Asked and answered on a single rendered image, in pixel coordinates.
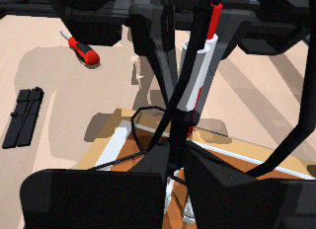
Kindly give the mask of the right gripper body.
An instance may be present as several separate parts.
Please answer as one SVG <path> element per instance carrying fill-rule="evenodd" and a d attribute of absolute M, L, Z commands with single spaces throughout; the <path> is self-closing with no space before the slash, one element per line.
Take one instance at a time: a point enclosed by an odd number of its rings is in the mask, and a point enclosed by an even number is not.
<path fill-rule="evenodd" d="M 130 28 L 134 3 L 175 5 L 175 31 L 190 31 L 199 0 L 47 0 L 73 38 L 85 45 L 113 46 L 122 25 Z M 251 10 L 254 25 L 238 43 L 246 53 L 283 54 L 310 35 L 308 0 L 221 0 L 222 9 Z M 286 12 L 285 10 L 288 12 Z M 299 14 L 297 14 L 299 13 Z M 271 33 L 271 34 L 258 34 Z"/>

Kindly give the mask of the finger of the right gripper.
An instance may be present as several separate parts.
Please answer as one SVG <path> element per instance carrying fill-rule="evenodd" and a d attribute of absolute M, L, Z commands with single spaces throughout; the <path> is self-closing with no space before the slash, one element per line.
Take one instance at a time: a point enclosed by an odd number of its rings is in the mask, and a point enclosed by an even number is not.
<path fill-rule="evenodd" d="M 134 3 L 128 12 L 134 52 L 147 58 L 167 108 L 178 81 L 175 5 Z"/>
<path fill-rule="evenodd" d="M 255 18 L 256 14 L 254 11 L 221 9 L 215 29 L 215 34 L 218 39 L 199 94 L 197 106 L 190 126 L 198 125 L 213 77 L 220 62 L 220 58 L 221 60 L 224 60 L 229 56 L 247 32 L 252 29 Z"/>

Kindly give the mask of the red and black screwdriver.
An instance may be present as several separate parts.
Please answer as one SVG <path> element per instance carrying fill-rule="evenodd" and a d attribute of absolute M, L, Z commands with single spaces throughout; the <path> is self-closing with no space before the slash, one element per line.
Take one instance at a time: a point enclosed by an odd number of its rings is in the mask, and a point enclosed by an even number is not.
<path fill-rule="evenodd" d="M 88 65 L 95 65 L 100 62 L 100 56 L 92 47 L 76 41 L 73 37 L 69 38 L 69 36 L 63 31 L 60 31 L 60 33 L 63 34 L 69 40 L 69 46 L 75 49 L 77 56 L 84 63 Z"/>

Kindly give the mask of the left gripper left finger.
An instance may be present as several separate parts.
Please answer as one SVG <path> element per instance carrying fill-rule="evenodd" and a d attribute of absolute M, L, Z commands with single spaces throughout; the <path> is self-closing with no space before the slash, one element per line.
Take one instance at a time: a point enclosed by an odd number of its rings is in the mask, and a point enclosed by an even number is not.
<path fill-rule="evenodd" d="M 126 172 L 37 171 L 20 187 L 26 229 L 162 229 L 169 158 L 161 139 Z"/>

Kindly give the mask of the white ceramic fuse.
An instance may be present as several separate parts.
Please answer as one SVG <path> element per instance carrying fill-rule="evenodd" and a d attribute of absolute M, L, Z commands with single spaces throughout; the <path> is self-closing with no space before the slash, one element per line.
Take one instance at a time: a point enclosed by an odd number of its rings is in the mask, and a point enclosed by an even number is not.
<path fill-rule="evenodd" d="M 174 176 L 177 176 L 176 171 L 174 172 Z M 167 205 L 167 200 L 168 200 L 168 197 L 171 196 L 171 192 L 172 192 L 172 189 L 173 189 L 173 185 L 174 185 L 174 180 L 171 179 L 170 184 L 168 185 L 168 183 L 167 183 L 166 198 L 165 198 L 165 207 L 168 207 L 168 205 Z"/>
<path fill-rule="evenodd" d="M 189 204 L 189 208 L 188 208 L 188 212 L 185 212 L 185 214 L 191 218 L 195 218 L 194 213 L 193 213 L 193 209 L 192 209 L 192 205 L 191 205 L 191 201 L 190 201 L 190 197 L 188 198 L 187 203 Z"/>

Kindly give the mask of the red test probe with black lead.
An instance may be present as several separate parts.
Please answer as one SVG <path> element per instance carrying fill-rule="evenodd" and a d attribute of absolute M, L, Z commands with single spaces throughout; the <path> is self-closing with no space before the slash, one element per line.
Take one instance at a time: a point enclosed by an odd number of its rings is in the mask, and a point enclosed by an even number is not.
<path fill-rule="evenodd" d="M 217 42 L 217 35 L 215 34 L 215 29 L 218 23 L 220 12 L 222 9 L 221 0 L 199 0 L 198 6 L 201 8 L 209 8 L 210 4 L 214 6 L 211 21 L 206 37 L 206 44 L 209 45 L 210 50 L 207 58 L 207 62 L 204 68 L 199 92 L 197 95 L 197 102 L 199 94 L 209 67 L 211 57 L 213 55 L 215 45 Z M 277 149 L 272 153 L 272 155 L 261 165 L 249 170 L 246 174 L 257 178 L 266 173 L 273 171 L 294 149 L 296 149 L 316 128 L 316 0 L 308 0 L 309 9 L 311 15 L 311 31 L 306 59 L 306 67 L 304 74 L 304 82 L 301 96 L 301 104 L 299 111 L 299 118 L 297 126 L 291 131 L 291 133 L 284 139 L 284 141 L 277 147 Z M 167 125 L 169 124 L 171 117 L 182 98 L 186 87 L 190 81 L 193 67 L 195 64 L 196 56 L 198 53 L 198 47 L 203 33 L 204 25 L 206 21 L 206 14 L 204 11 L 197 11 L 190 40 L 188 43 L 181 75 L 176 88 L 172 94 L 169 104 L 166 110 L 154 106 L 154 107 L 143 107 L 139 108 L 136 113 L 131 117 L 131 130 L 132 136 L 137 143 L 140 152 L 114 160 L 112 162 L 102 164 L 96 167 L 92 167 L 87 170 L 98 170 L 101 168 L 108 167 L 113 164 L 137 157 L 139 155 L 146 155 L 158 142 Z M 134 130 L 134 118 L 141 110 L 158 109 L 163 111 L 163 117 L 149 142 L 147 149 L 143 150 L 138 138 L 135 135 Z"/>

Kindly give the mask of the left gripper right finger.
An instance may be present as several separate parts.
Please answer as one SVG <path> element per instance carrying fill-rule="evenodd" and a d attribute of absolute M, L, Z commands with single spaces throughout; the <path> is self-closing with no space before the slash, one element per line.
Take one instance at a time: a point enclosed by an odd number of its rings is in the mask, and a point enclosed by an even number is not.
<path fill-rule="evenodd" d="M 316 180 L 258 180 L 190 140 L 182 158 L 197 229 L 278 229 L 287 217 L 316 217 Z"/>

